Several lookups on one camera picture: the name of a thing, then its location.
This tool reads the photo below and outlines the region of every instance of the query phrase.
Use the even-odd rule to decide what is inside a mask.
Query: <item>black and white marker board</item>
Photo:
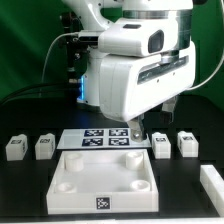
[[[150,141],[138,143],[130,138],[129,128],[65,129],[57,149],[149,148]]]

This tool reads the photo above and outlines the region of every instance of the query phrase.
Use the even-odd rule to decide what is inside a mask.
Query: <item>white block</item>
[[[55,150],[55,136],[41,135],[35,145],[36,159],[51,159]]]
[[[177,146],[183,157],[198,157],[199,144],[191,132],[179,132]]]
[[[200,182],[221,217],[224,217],[224,181],[212,165],[202,165]]]
[[[26,135],[13,136],[6,146],[8,161],[23,160],[28,148]]]
[[[152,135],[152,149],[156,159],[170,159],[171,144],[166,134],[156,132]]]

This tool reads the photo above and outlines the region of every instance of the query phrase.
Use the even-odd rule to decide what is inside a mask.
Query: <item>white robot body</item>
[[[193,85],[192,0],[62,1],[83,25],[80,42],[98,40],[89,44],[83,102],[128,122],[135,140],[143,140],[142,115]],[[100,13],[120,6],[116,23]]]
[[[179,57],[176,62],[160,66],[159,54],[140,59],[106,56],[100,69],[102,113],[107,118],[127,122],[192,86],[193,42],[180,51]]]

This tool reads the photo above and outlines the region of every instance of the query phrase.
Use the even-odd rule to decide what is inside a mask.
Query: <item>white tray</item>
[[[74,158],[73,164],[68,158]],[[47,206],[49,214],[157,212],[158,190],[147,150],[62,152]]]

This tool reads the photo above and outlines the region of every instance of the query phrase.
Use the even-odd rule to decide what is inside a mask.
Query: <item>blue light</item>
[[[81,91],[81,95],[78,98],[79,100],[84,100],[85,96],[84,96],[84,77],[81,77],[81,87],[80,87],[80,91]]]

